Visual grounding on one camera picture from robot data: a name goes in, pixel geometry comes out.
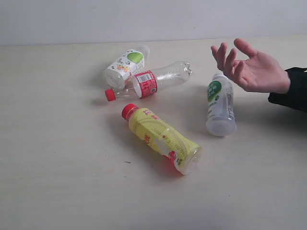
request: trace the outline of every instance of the white bottle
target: white bottle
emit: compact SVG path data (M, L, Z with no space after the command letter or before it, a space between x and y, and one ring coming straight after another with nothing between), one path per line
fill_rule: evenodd
M131 81L123 90L119 92L114 92L113 89L106 90L106 98L109 102L120 97L128 99L143 98L170 86L186 82L190 79L192 73L190 63L176 61L171 65L132 76Z
M208 116L206 127L209 133L224 137L236 131L233 110L234 91L231 81L222 73L213 76L208 86Z
M141 45L135 50L127 50L104 70L108 85L115 89L124 89L131 76L140 73L144 68L149 51L149 47L146 45Z

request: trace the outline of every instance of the red bottle cap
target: red bottle cap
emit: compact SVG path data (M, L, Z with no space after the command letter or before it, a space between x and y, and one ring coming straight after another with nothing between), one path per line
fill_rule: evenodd
M125 106L125 108L123 109L123 112L121 113L122 117L125 120L129 120L131 114L133 111L137 110L138 107L135 104L128 104Z
M108 102L116 100L113 89L106 90L105 94Z

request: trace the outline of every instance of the yellow bottle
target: yellow bottle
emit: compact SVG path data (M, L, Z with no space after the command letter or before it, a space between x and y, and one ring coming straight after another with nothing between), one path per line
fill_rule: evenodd
M149 109L128 104L122 116L135 135L150 148L168 157L183 175L188 174L200 159L202 148L198 144L182 136Z

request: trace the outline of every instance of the bottle label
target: bottle label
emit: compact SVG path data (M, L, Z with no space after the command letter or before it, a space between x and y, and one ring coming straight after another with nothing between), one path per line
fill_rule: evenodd
M222 86L218 80L212 81L207 90L208 94L208 116L211 117L222 116L235 119L233 110L233 87L230 81Z
M147 108L138 109L129 120L131 131L153 150L168 157L178 171L198 144L182 136Z
M132 75L139 73L144 66L145 60L143 54L134 49L129 49L118 60L107 67L107 69L119 73L125 80L125 83L127 83L130 81Z
M154 74L150 70L136 74L134 76L140 84L142 97L146 97L158 91Z

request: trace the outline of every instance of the wrist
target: wrist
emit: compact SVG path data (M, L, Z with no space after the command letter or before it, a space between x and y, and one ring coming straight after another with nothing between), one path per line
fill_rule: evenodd
M279 94L286 94L288 93L289 89L290 89L290 78L288 76L288 72L284 71L282 73L282 80L281 80L281 83L280 83L280 86L279 86L279 89L277 90L276 93L279 93Z

